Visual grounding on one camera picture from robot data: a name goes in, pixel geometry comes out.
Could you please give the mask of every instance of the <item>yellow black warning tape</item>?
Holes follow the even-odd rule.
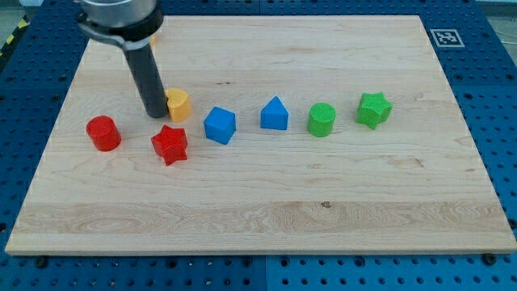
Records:
[[[7,65],[9,58],[15,51],[19,41],[22,39],[22,36],[27,30],[28,25],[29,22],[27,21],[27,17],[24,16],[19,21],[18,26],[15,27],[14,31],[7,38],[6,43],[0,49],[0,72],[2,72],[3,68]]]

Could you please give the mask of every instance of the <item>toy block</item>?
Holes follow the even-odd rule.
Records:
[[[159,134],[151,137],[154,151],[163,157],[169,166],[173,162],[187,159],[187,135],[185,129],[172,129],[163,125]]]
[[[332,133],[336,111],[328,103],[316,103],[310,108],[307,130],[315,137],[326,137]]]
[[[355,122],[375,129],[379,123],[388,119],[393,104],[386,100],[384,93],[363,93],[359,101],[358,115]]]
[[[192,105],[187,92],[178,88],[171,88],[166,91],[166,96],[172,121],[181,122],[191,115]]]
[[[228,144],[235,133],[235,113],[214,107],[204,120],[204,132],[207,138],[223,145]]]
[[[288,120],[289,112],[277,96],[269,101],[260,111],[261,129],[286,130],[288,128]]]
[[[97,116],[86,125],[86,132],[97,150],[110,151],[122,141],[115,122],[109,116]]]

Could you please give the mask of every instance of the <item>red block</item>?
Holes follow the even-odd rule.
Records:
[[[187,135],[185,129],[172,129],[163,125],[162,131],[151,137],[154,151],[163,157],[165,164],[187,159]]]
[[[97,116],[88,122],[86,132],[97,150],[109,151],[119,146],[122,138],[109,116]]]

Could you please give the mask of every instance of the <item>green star-shaped block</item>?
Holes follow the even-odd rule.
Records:
[[[379,123],[388,119],[391,108],[393,108],[393,104],[386,100],[384,93],[363,93],[357,109],[359,114],[355,122],[365,124],[370,129],[375,129]]]

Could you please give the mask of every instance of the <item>green block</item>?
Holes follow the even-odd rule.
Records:
[[[375,129],[379,123],[388,119],[393,104],[386,100],[384,93],[363,93],[359,101],[358,115],[355,122]]]
[[[328,103],[316,103],[310,108],[307,130],[315,137],[326,137],[332,133],[336,111]]]

